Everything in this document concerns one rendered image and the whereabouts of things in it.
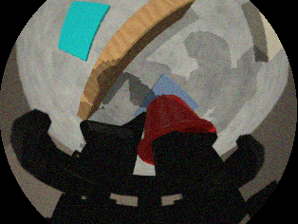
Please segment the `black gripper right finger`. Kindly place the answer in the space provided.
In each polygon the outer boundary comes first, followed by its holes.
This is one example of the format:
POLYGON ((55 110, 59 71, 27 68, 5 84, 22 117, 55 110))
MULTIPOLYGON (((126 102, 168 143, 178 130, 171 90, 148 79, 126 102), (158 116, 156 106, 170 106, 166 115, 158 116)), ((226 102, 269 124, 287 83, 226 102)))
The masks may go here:
POLYGON ((172 164, 173 159, 178 155, 180 149, 188 146, 214 145, 217 134, 201 134, 201 132, 169 132, 167 135, 153 139, 154 169, 156 176, 164 176, 165 169, 172 164))

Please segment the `red cup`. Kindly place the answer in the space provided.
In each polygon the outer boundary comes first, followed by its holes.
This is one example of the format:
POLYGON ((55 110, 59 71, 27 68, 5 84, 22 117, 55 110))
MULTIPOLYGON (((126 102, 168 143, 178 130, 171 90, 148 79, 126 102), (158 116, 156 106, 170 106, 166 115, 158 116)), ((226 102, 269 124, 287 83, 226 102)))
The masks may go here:
POLYGON ((190 105, 176 94, 164 94, 151 101, 145 111, 144 134, 138 145, 137 154, 146 164, 154 165, 153 139, 169 132, 201 132, 217 134, 210 121, 200 119, 190 105))

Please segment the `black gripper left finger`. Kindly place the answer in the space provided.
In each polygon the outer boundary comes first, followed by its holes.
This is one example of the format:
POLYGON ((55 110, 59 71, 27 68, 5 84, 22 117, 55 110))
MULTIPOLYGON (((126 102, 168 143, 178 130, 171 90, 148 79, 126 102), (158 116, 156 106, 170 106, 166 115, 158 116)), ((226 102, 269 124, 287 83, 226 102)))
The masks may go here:
POLYGON ((138 145, 144 130, 145 112, 140 113, 133 120, 122 126, 114 124, 83 120, 80 123, 85 142, 98 143, 102 146, 112 147, 126 151, 126 161, 129 173, 133 174, 137 162, 138 145))

